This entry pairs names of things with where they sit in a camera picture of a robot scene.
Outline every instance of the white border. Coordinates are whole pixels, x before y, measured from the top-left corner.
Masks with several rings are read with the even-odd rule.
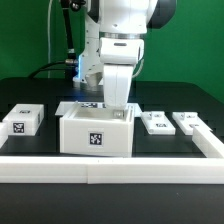
[[[224,184],[224,159],[1,156],[0,183]]]

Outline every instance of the white rectangular block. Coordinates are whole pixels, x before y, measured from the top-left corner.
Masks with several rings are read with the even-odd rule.
[[[199,117],[196,112],[173,112],[173,119],[185,135],[193,135],[193,128],[200,126],[205,130],[211,130]]]
[[[143,112],[141,119],[150,135],[175,135],[176,129],[163,111]]]
[[[8,135],[35,135],[44,118],[41,104],[17,104],[3,119]]]
[[[95,156],[131,157],[134,111],[115,119],[106,108],[81,107],[76,102],[60,118],[60,152]]]
[[[224,158],[224,144],[208,129],[194,127],[192,141],[207,158]]]
[[[5,144],[7,139],[8,139],[7,124],[0,123],[0,148]]]

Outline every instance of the white cube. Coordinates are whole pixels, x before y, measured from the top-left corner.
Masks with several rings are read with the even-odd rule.
[[[79,103],[60,119],[60,152],[94,156],[131,157],[134,108],[115,119],[112,110],[83,108]]]
[[[17,104],[3,119],[8,135],[35,135],[44,118],[42,104]]]
[[[7,124],[0,123],[0,148],[5,144],[7,139],[8,139]]]

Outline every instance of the white box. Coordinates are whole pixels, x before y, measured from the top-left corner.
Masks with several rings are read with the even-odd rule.
[[[134,130],[134,109],[115,119],[106,108],[86,108],[76,102],[60,118],[60,152],[131,157]]]
[[[8,139],[7,124],[0,123],[0,148],[5,144],[7,139]]]
[[[150,135],[175,135],[176,129],[163,111],[143,112],[141,119]]]
[[[44,118],[42,104],[17,104],[3,119],[8,135],[35,135]]]

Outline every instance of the white foam strip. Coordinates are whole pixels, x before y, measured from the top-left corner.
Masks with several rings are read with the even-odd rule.
[[[224,184],[224,160],[0,157],[0,182]]]
[[[208,129],[194,127],[192,141],[207,158],[224,158],[224,144]]]

